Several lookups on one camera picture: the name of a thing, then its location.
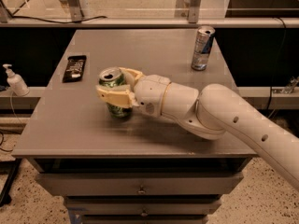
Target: can lid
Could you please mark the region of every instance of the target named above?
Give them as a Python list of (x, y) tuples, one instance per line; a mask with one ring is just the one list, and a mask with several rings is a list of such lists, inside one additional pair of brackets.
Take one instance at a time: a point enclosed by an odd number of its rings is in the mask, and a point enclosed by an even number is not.
[(105, 70), (103, 70), (99, 77), (103, 81), (112, 81), (120, 77), (122, 74), (119, 67), (109, 67)]
[(198, 32), (201, 35), (213, 35), (213, 34), (215, 34), (215, 29), (213, 27), (211, 27), (211, 26), (201, 26), (198, 29)]

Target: black cable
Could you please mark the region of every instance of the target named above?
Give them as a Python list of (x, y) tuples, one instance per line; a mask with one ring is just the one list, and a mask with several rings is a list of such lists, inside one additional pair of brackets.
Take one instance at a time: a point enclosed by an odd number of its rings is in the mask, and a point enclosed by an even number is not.
[[(0, 146), (2, 146), (2, 144), (4, 143), (4, 133), (2, 131), (3, 130), (0, 131), (0, 134), (1, 134)], [(1, 147), (0, 147), (0, 150), (3, 152), (6, 152), (6, 153), (11, 153), (13, 151), (13, 149), (3, 149)]]
[(272, 101), (273, 82), (274, 82), (274, 76), (275, 76), (275, 74), (277, 72), (277, 68), (278, 68), (278, 58), (279, 58), (279, 55), (280, 55), (280, 53), (282, 51), (282, 47), (284, 45), (284, 42), (285, 42), (285, 39), (286, 39), (286, 33), (287, 33), (287, 26), (286, 26), (286, 23), (284, 22), (284, 20), (281, 19), (281, 18), (276, 18), (276, 19), (281, 20), (283, 28), (284, 28), (284, 32), (283, 32), (282, 40), (280, 42), (280, 46), (279, 46), (277, 57), (276, 57), (276, 61), (275, 61), (275, 66), (274, 66), (274, 69), (273, 69), (273, 72), (272, 72), (272, 76), (271, 76), (270, 95), (269, 95), (269, 100), (268, 100), (267, 107), (266, 107), (267, 111), (269, 110), (269, 106), (270, 106), (271, 101)]
[(96, 16), (89, 19), (83, 19), (79, 21), (54, 21), (54, 20), (47, 20), (47, 19), (40, 19), (36, 17), (29, 17), (29, 16), (12, 16), (13, 19), (32, 19), (32, 20), (38, 20), (38, 21), (45, 21), (45, 22), (51, 22), (51, 23), (59, 23), (59, 24), (72, 24), (72, 23), (81, 23), (83, 21), (91, 21), (96, 19), (106, 19), (106, 16)]

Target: robotic arm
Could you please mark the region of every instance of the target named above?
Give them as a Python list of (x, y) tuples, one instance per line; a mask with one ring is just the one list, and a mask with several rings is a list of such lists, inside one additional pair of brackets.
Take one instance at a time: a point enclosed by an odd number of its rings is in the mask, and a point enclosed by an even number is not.
[(170, 118), (183, 129), (209, 140), (228, 131), (299, 190), (299, 139), (264, 117), (238, 94), (220, 84), (208, 85), (199, 92), (172, 83), (167, 77), (121, 70), (129, 86), (123, 86), (123, 90), (96, 87), (105, 102), (122, 107), (134, 105), (145, 115)]

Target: green can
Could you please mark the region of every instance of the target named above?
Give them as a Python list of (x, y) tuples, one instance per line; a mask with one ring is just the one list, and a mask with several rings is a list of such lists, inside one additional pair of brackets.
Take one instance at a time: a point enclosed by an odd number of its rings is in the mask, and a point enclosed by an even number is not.
[[(101, 86), (113, 88), (125, 85), (126, 80), (119, 67), (109, 67), (100, 73), (99, 84)], [(107, 107), (111, 116), (116, 118), (128, 117), (132, 113), (132, 108), (122, 108), (111, 104), (107, 104)]]

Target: drawer handle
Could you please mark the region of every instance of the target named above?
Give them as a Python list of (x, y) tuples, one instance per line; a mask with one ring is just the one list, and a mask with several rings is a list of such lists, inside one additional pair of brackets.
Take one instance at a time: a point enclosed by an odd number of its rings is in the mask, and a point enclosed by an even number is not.
[(149, 214), (147, 213), (146, 210), (143, 210), (142, 213), (140, 214), (140, 216), (142, 217), (147, 217)]
[(137, 193), (138, 193), (139, 195), (144, 195), (144, 194), (146, 194), (147, 192), (144, 190), (144, 187), (141, 185), (141, 186), (140, 186), (140, 189), (137, 191)]

